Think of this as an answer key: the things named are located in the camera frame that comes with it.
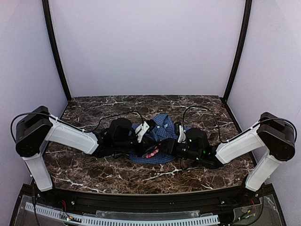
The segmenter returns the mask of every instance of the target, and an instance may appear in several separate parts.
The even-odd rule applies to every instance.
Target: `black cable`
[[[67,125],[67,126],[70,126],[70,127],[72,127],[73,129],[76,129],[76,130],[78,130],[78,131],[80,131],[80,132],[90,133],[90,132],[94,132],[95,130],[98,129],[98,127],[99,127],[99,125],[100,125],[100,122],[101,122],[103,119],[108,119],[108,118],[120,116],[120,115],[123,115],[123,114],[129,114],[129,113],[137,113],[137,114],[141,117],[142,124],[144,123],[143,117],[142,117],[142,115],[141,115],[139,112],[137,112],[137,111],[129,111],[129,112],[120,113],[120,114],[116,114],[116,115],[112,115],[112,116],[107,116],[107,117],[101,118],[101,119],[99,120],[99,122],[98,122],[98,125],[97,125],[93,130],[88,131],[88,130],[80,129],[80,128],[76,127],[76,126],[73,126],[73,125],[67,123],[67,122],[64,122],[63,120],[60,120],[60,119],[58,119],[58,118],[56,118],[56,117],[54,117],[54,116],[52,116],[52,115],[50,115],[50,114],[39,113],[39,112],[36,112],[36,113],[35,113],[35,112],[27,112],[27,113],[19,114],[19,115],[17,115],[15,118],[13,118],[13,120],[11,121],[11,124],[10,124],[10,134],[11,134],[11,136],[12,136],[14,142],[16,142],[16,138],[15,138],[14,133],[13,133],[13,124],[14,124],[14,122],[15,122],[15,120],[16,120],[17,118],[19,118],[19,117],[21,117],[21,116],[24,116],[24,115],[35,114],[35,115],[46,116],[46,117],[49,117],[49,118],[51,118],[51,119],[53,119],[53,120],[56,120],[56,121],[58,121],[58,122],[60,122],[60,123],[62,123],[62,124],[65,124],[65,125]]]
[[[64,122],[64,121],[62,121],[62,120],[60,120],[60,119],[58,119],[58,118],[56,118],[56,117],[53,117],[52,115],[45,114],[45,113],[39,113],[39,112],[27,112],[27,113],[22,113],[22,114],[17,115],[17,116],[11,121],[11,124],[10,124],[10,134],[11,134],[11,136],[12,136],[14,142],[16,142],[16,139],[15,139],[15,136],[14,136],[14,133],[13,133],[13,124],[14,124],[14,121],[15,121],[17,118],[21,117],[21,116],[24,116],[24,115],[30,115],[30,114],[37,114],[37,115],[43,115],[43,116],[49,117],[49,118],[51,118],[51,119],[53,119],[53,120],[57,120],[58,122],[60,122],[60,123],[62,123],[62,124],[65,124],[65,125],[67,125],[67,126],[70,126],[70,127],[74,128],[74,129],[76,129],[76,130],[82,132],[82,129],[77,128],[76,126],[73,126],[73,125],[71,125],[71,124],[69,124],[69,123],[66,123],[66,122]]]
[[[218,120],[217,120],[216,116],[215,116],[214,113],[213,113],[209,108],[207,108],[207,107],[200,106],[200,105],[194,105],[194,106],[190,106],[190,107],[186,108],[185,111],[184,111],[184,113],[183,113],[183,118],[182,118],[182,126],[183,126],[183,128],[184,128],[185,114],[186,114],[186,112],[187,112],[189,109],[191,109],[191,108],[193,108],[193,107],[203,108],[203,109],[209,111],[209,112],[212,114],[212,116],[214,117],[214,120],[215,120],[215,122],[216,122],[217,129],[218,129],[218,137],[219,137],[220,142],[223,143],[223,144],[227,143],[226,141],[222,141],[220,125],[219,125],[219,123],[218,123]]]
[[[141,118],[142,124],[144,123],[143,117],[142,117],[142,115],[141,115],[139,112],[137,112],[137,111],[129,111],[129,112],[124,112],[124,113],[120,113],[120,114],[116,114],[116,115],[112,115],[112,116],[107,116],[107,117],[101,118],[101,119],[99,120],[97,126],[96,126],[94,129],[92,129],[92,130],[85,130],[84,132],[85,132],[85,133],[91,133],[91,132],[94,132],[95,130],[98,129],[98,127],[100,126],[100,122],[101,122],[102,120],[104,120],[104,119],[113,118],[113,117],[116,117],[116,116],[120,116],[120,115],[124,115],[124,114],[130,114],[130,113],[137,113],[137,114],[140,116],[140,118]]]
[[[251,128],[248,128],[248,129],[246,129],[245,131],[241,132],[240,134],[237,134],[235,137],[231,138],[228,142],[230,142],[230,141],[232,141],[232,140],[235,140],[236,138],[242,136],[243,134],[245,134],[246,132],[248,132],[248,131],[250,131],[251,129],[255,128],[255,127],[258,126],[259,124],[261,124],[261,123],[263,123],[263,122],[266,122],[266,121],[272,121],[272,120],[281,120],[281,121],[286,121],[286,122],[288,122],[288,123],[293,127],[293,130],[294,130],[294,133],[295,133],[295,135],[294,135],[294,142],[296,143],[298,133],[297,133],[297,129],[296,129],[295,125],[294,125],[291,121],[289,121],[289,120],[287,120],[287,119],[283,119],[283,118],[270,118],[270,119],[265,119],[265,120],[259,121],[258,123],[256,123],[255,125],[253,125]]]
[[[257,124],[255,124],[255,125],[253,126],[253,128],[256,127],[256,126],[258,126],[258,125],[261,124],[261,123],[264,123],[264,122],[266,122],[266,121],[272,121],[272,120],[281,120],[281,121],[286,121],[287,123],[289,123],[289,124],[293,127],[293,129],[294,129],[294,131],[295,131],[295,139],[294,139],[294,142],[296,143],[296,141],[297,141],[297,128],[295,127],[295,125],[294,125],[291,121],[289,121],[289,120],[287,120],[287,119],[282,119],[282,118],[270,118],[270,119],[265,119],[265,120],[259,121]]]
[[[34,218],[36,219],[37,225],[40,226],[38,216],[37,216],[37,211],[36,211],[36,197],[34,194],[34,183],[32,184],[32,205],[33,205]]]

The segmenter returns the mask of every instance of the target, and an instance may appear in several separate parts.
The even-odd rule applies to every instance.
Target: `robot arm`
[[[245,153],[265,147],[266,153],[246,179],[245,187],[254,192],[260,189],[279,165],[295,154],[292,126],[280,120],[267,120],[275,118],[270,113],[262,114],[255,125],[227,143],[218,145],[216,149],[216,158],[226,164]]]
[[[37,115],[26,116],[16,126],[16,151],[25,161],[38,189],[44,192],[53,188],[40,151],[44,140],[73,147],[86,154],[93,154],[101,142],[92,132],[86,133],[84,130],[61,123],[57,117],[49,114],[44,106],[40,106],[33,113]],[[47,114],[49,117],[41,116],[39,113]],[[143,122],[143,125],[136,129],[136,144],[143,141],[143,136],[148,129],[150,126],[147,122]]]

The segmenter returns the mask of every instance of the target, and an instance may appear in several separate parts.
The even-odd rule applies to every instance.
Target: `wire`
[[[260,210],[260,213],[259,213],[258,218],[256,218],[255,221],[253,221],[253,222],[251,222],[251,223],[249,223],[249,224],[247,224],[247,225],[235,225],[235,226],[249,226],[249,225],[252,225],[252,224],[254,224],[255,222],[257,222],[257,221],[259,220],[259,218],[260,218],[261,215],[262,215],[262,212],[263,212],[263,206],[264,206],[263,188],[261,189],[261,197],[262,197],[262,205],[261,205],[261,210]]]
[[[262,197],[262,205],[261,205],[261,210],[260,210],[259,216],[258,216],[258,218],[256,218],[256,220],[254,220],[253,222],[251,222],[251,223],[249,223],[249,224],[246,224],[246,225],[239,225],[239,224],[235,224],[235,223],[237,223],[238,221],[241,221],[241,220],[247,219],[247,218],[249,218],[250,216],[252,216],[253,214],[251,214],[251,215],[249,215],[249,216],[245,217],[245,215],[247,215],[247,213],[249,213],[249,212],[250,212],[250,210],[249,210],[249,211],[247,211],[246,213],[244,213],[244,214],[243,214],[241,217],[239,217],[238,219],[234,220],[233,222],[231,222],[231,223],[228,223],[228,224],[220,223],[220,225],[221,225],[221,226],[222,226],[222,225],[229,226],[229,225],[233,225],[233,224],[235,224],[234,226],[249,226],[249,225],[252,225],[252,224],[254,224],[255,222],[257,222],[257,221],[259,220],[259,218],[261,217],[261,215],[262,215],[262,212],[263,212],[263,207],[264,207],[263,188],[261,189],[261,197]]]
[[[49,118],[51,118],[51,119],[53,119],[53,120],[56,120],[56,121],[58,121],[58,122],[60,122],[60,123],[62,123],[62,124],[65,124],[65,125],[67,125],[67,126],[70,126],[70,127],[72,127],[73,129],[76,129],[76,130],[78,130],[78,131],[80,131],[80,132],[90,133],[90,132],[94,132],[95,130],[98,129],[98,127],[99,127],[99,125],[100,125],[100,122],[101,122],[103,119],[108,119],[108,118],[112,118],[112,117],[116,117],[116,116],[120,116],[120,115],[124,115],[124,114],[129,114],[129,113],[137,113],[137,114],[141,117],[142,124],[144,123],[143,117],[142,117],[142,115],[141,115],[139,112],[137,112],[137,111],[129,111],[129,112],[120,113],[120,114],[116,114],[116,115],[112,115],[112,116],[107,116],[107,117],[101,118],[101,119],[99,120],[99,122],[98,122],[98,125],[97,125],[94,129],[88,131],[88,130],[80,129],[80,128],[76,127],[76,126],[73,126],[73,125],[67,123],[67,122],[64,122],[63,120],[60,120],[60,119],[58,119],[58,118],[56,118],[56,117],[53,117],[53,116],[50,115],[50,114],[39,113],[39,112],[27,112],[27,113],[19,114],[19,115],[17,115],[15,118],[13,118],[13,120],[11,121],[11,124],[10,124],[10,134],[11,134],[11,136],[12,136],[14,142],[16,143],[16,138],[15,138],[14,133],[13,133],[13,124],[14,124],[14,122],[15,122],[15,120],[16,120],[17,118],[19,118],[19,117],[21,117],[21,116],[24,116],[24,115],[32,115],[32,114],[34,114],[34,115],[42,115],[42,116],[46,116],[46,117],[49,117]]]
[[[10,134],[11,134],[11,136],[12,136],[14,142],[16,142],[16,138],[15,138],[14,133],[13,133],[13,124],[14,124],[15,120],[16,120],[17,118],[21,117],[21,116],[24,116],[24,115],[30,115],[30,114],[43,115],[43,116],[49,117],[49,118],[51,118],[51,119],[53,119],[53,120],[57,120],[58,122],[60,122],[60,123],[62,123],[62,124],[65,124],[65,125],[67,125],[67,126],[70,126],[70,127],[74,128],[74,129],[76,129],[76,130],[78,130],[78,131],[81,131],[81,132],[83,131],[82,129],[77,128],[76,126],[73,126],[73,125],[71,125],[71,124],[69,124],[69,123],[66,123],[66,122],[64,122],[64,121],[62,121],[62,120],[56,118],[56,117],[53,117],[52,115],[45,114],[45,113],[39,113],[39,112],[27,112],[27,113],[22,113],[22,114],[17,115],[17,116],[11,121],[11,124],[10,124]]]
[[[185,111],[184,111],[184,113],[183,113],[183,118],[182,118],[182,126],[183,126],[183,128],[184,128],[185,114],[186,114],[186,112],[187,112],[189,109],[191,109],[191,108],[193,108],[193,107],[203,108],[203,109],[209,111],[209,112],[212,114],[212,116],[214,117],[214,120],[215,120],[215,122],[216,122],[217,129],[218,129],[218,137],[219,137],[220,142],[223,143],[223,144],[227,143],[226,141],[222,141],[220,125],[219,125],[219,123],[218,123],[218,120],[217,120],[216,116],[215,116],[214,113],[213,113],[209,108],[207,108],[207,107],[200,106],[200,105],[194,105],[194,106],[190,106],[190,107],[186,108]]]
[[[85,133],[91,133],[91,132],[94,132],[95,130],[98,129],[98,127],[100,126],[100,122],[101,122],[102,120],[104,120],[104,119],[113,118],[113,117],[116,117],[116,116],[120,116],[120,115],[124,115],[124,114],[130,114],[130,113],[137,113],[137,114],[140,116],[140,118],[141,118],[142,124],[144,123],[143,117],[142,117],[142,115],[141,115],[139,112],[137,112],[137,111],[129,111],[129,112],[124,112],[124,113],[120,113],[120,114],[115,114],[115,115],[112,115],[112,116],[103,117],[103,118],[101,118],[101,119],[99,120],[97,126],[96,126],[94,129],[92,129],[92,130],[85,130],[84,132],[85,132]]]
[[[270,118],[270,119],[265,119],[265,120],[262,120],[262,121],[259,121],[257,124],[255,124],[254,126],[252,126],[253,128],[255,128],[256,126],[258,126],[259,124],[261,124],[261,123],[264,123],[264,122],[266,122],[266,121],[272,121],[272,120],[281,120],[281,121],[286,121],[287,123],[289,123],[292,127],[293,127],[293,129],[294,129],[294,131],[295,131],[295,135],[294,135],[294,142],[296,143],[296,141],[297,141],[297,128],[295,127],[295,125],[291,122],[291,121],[289,121],[289,120],[287,120],[287,119],[282,119],[282,118]]]
[[[289,123],[293,127],[294,142],[296,143],[298,133],[297,133],[297,129],[296,129],[295,125],[291,121],[289,121],[287,119],[283,119],[283,118],[270,118],[270,119],[265,119],[265,120],[259,121],[257,124],[253,125],[251,128],[246,129],[245,131],[241,132],[240,134],[237,134],[235,137],[228,140],[228,142],[235,140],[236,138],[240,137],[241,135],[245,134],[246,132],[248,132],[248,131],[252,130],[253,128],[255,128],[256,126],[258,126],[259,124],[266,122],[266,121],[272,121],[272,120],[281,120],[281,121],[286,121],[287,123]]]
[[[254,203],[253,199],[251,199],[251,201],[252,201],[252,204],[253,204],[253,208],[252,208],[252,209],[255,209],[255,213],[256,213],[256,206],[255,206],[255,203]]]
[[[36,197],[34,194],[34,183],[32,184],[32,205],[33,205],[33,213],[34,213],[34,217],[36,219],[37,225],[40,226],[38,216],[37,216],[37,211],[36,211]]]

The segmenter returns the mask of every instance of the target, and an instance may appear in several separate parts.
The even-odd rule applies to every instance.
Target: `blue plaid cloth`
[[[156,127],[146,136],[157,142],[168,138],[178,139],[178,136],[174,133],[174,124],[168,114],[159,114],[154,118],[154,121]],[[133,129],[136,129],[138,126],[139,124],[134,124]],[[174,158],[173,155],[158,152],[147,159],[138,157],[133,151],[130,152],[130,160],[137,163],[164,164],[172,161]]]

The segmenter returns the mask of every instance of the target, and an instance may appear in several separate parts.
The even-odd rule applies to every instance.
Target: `clear plastic panel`
[[[200,217],[199,210],[171,213],[125,213],[97,211],[97,218],[115,219],[115,220],[178,220]]]
[[[37,225],[34,213],[25,210],[25,205],[27,202],[31,203],[32,198],[27,195],[23,195],[19,209],[18,209],[18,213],[16,216],[14,226],[35,226],[35,225]],[[65,226],[65,224],[60,220],[51,219],[51,218],[42,216],[40,214],[37,214],[37,217],[38,217],[40,226]]]

